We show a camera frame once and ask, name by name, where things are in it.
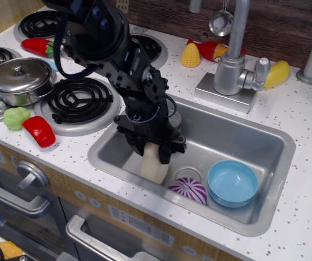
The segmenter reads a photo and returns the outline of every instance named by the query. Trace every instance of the red toy pepper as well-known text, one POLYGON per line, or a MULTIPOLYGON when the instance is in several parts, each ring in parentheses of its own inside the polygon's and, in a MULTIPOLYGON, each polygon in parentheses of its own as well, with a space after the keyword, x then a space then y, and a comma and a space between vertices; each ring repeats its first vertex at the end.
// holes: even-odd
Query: red toy pepper
POLYGON ((29 38, 21 43, 22 49, 37 55, 52 58, 53 57, 53 41, 44 38, 29 38))
MULTIPOLYGON (((201 56, 205 57, 208 60, 215 61, 217 63, 220 61, 220 58, 223 55, 223 53, 228 50, 228 46, 218 42, 198 43, 189 40, 187 45, 192 42, 197 46, 201 56)), ((246 51, 242 49, 241 53, 245 56, 246 51)))
POLYGON ((56 142, 55 134, 48 122, 41 116, 30 117, 22 123, 22 129, 35 141, 41 151, 56 142))

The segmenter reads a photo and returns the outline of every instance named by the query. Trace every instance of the pot lid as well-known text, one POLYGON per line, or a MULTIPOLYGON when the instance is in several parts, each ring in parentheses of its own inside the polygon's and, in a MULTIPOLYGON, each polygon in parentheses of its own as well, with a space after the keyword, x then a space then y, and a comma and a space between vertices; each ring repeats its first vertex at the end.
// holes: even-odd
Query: pot lid
POLYGON ((50 65, 38 58, 16 58, 0 64, 0 92, 20 94, 32 91, 51 77, 50 65))

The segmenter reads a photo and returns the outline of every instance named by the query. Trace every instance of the blue bowl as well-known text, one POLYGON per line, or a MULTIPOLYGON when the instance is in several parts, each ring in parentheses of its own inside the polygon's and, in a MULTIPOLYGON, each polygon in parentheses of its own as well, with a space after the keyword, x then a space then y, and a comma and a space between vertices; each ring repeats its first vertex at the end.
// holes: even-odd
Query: blue bowl
POLYGON ((208 173, 209 195, 225 207, 240 208, 250 203, 258 187, 255 172, 236 160, 220 161, 208 173))

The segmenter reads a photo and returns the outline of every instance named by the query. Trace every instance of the oven door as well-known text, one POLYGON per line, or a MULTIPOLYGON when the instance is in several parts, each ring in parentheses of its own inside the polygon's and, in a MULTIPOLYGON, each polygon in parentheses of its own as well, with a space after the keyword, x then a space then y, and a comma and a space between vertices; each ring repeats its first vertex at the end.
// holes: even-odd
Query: oven door
POLYGON ((69 220, 66 233, 76 243, 80 260, 179 261, 126 231, 61 199, 69 220))
POLYGON ((19 191, 21 181, 0 168, 0 236, 40 260, 56 260, 62 252, 77 257, 62 237, 66 219, 59 199, 31 185, 19 191))

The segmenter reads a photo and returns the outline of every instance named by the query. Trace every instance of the faucet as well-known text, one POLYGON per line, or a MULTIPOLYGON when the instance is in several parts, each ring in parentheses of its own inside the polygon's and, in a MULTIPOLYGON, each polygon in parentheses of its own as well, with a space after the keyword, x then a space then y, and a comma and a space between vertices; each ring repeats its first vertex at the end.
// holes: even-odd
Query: faucet
POLYGON ((221 57, 214 76, 213 87, 223 95, 235 95, 242 89, 262 90, 271 70, 267 58, 261 58, 256 63, 254 72, 245 69, 241 48, 248 19, 249 2, 249 0, 236 0, 228 51, 221 57))

